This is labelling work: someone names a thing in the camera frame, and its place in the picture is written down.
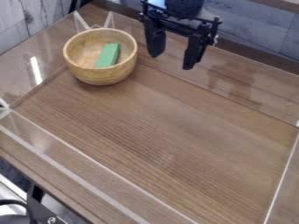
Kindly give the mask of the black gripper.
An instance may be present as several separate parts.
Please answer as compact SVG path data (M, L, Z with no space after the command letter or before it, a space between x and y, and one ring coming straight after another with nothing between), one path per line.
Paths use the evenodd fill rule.
M191 70L202 61L207 44L211 46L215 44L218 29L223 23L222 18L205 8L205 1L140 0L143 16L148 16L162 24L154 20L144 21L147 51L154 58L164 52L164 28L183 36L191 35L183 57L184 70Z

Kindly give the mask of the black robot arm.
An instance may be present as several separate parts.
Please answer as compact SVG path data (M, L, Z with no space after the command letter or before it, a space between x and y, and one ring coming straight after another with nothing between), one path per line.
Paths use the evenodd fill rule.
M156 58L166 49L166 33L172 32L189 39L182 68L191 70L202 61L209 46L218 39L223 20L205 10L205 0L140 0L143 10L147 51Z

